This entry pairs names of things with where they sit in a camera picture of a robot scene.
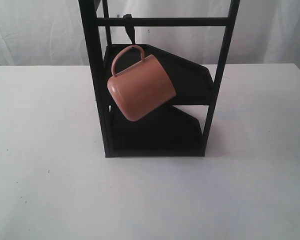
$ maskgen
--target table surface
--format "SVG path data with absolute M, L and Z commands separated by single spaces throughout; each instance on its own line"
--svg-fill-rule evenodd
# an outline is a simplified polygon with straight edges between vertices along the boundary
M 206 157 L 105 158 L 88 66 L 0 66 L 0 240 L 48 239 L 300 240 L 299 69 L 227 65 Z

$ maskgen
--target black metal rack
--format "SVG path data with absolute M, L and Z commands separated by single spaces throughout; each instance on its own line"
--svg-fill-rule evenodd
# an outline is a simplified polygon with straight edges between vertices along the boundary
M 204 156 L 240 0 L 231 0 L 228 17 L 134 17 L 129 20 L 109 17 L 107 0 L 102 0 L 104 17 L 97 17 L 96 14 L 101 0 L 78 1 L 105 156 Z M 99 26 L 104 26 L 106 32 L 104 58 Z M 112 44 L 110 26 L 225 26 L 214 81 L 204 66 L 154 46 L 139 44 L 146 55 L 153 54 L 157 57 L 171 78 L 177 96 L 137 122 L 126 120 L 108 93 L 107 80 L 111 76 L 113 58 L 128 44 Z M 116 70 L 119 72 L 138 60 L 138 53 L 132 50 L 120 58 Z M 196 118 L 173 105 L 209 106 L 203 133 Z

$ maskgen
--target mug handle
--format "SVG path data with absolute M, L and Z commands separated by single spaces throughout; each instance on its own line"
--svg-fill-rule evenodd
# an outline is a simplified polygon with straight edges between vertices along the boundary
M 141 61 L 145 60 L 145 51 L 143 50 L 142 47 L 138 46 L 138 45 L 130 45 L 125 47 L 124 49 L 122 49 L 113 59 L 112 65 L 111 65 L 111 73 L 114 77 L 117 76 L 116 71 L 115 71 L 115 67 L 116 67 L 116 63 L 118 61 L 118 59 L 127 51 L 129 51 L 130 49 L 135 48 L 138 49 L 140 51 L 140 56 L 141 56 Z

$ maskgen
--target pink mug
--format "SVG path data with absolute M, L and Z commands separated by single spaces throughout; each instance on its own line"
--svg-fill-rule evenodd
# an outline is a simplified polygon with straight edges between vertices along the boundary
M 140 51 L 141 61 L 116 73 L 118 59 L 131 48 Z M 130 121 L 137 121 L 174 96 L 176 90 L 157 58 L 149 55 L 138 45 L 130 45 L 113 59 L 112 77 L 107 88 L 122 114 Z

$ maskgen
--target white curtain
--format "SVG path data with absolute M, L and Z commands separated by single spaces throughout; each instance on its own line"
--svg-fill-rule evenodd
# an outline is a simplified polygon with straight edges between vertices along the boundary
M 225 17 L 230 0 L 108 0 L 111 17 Z M 97 11 L 100 17 L 102 6 Z M 136 27 L 148 43 L 215 64 L 223 27 Z M 112 27 L 114 43 L 129 43 Z M 105 30 L 100 28 L 103 48 Z M 295 63 L 300 68 L 300 0 L 242 0 L 227 63 Z M 0 65 L 89 64 L 77 0 L 0 0 Z

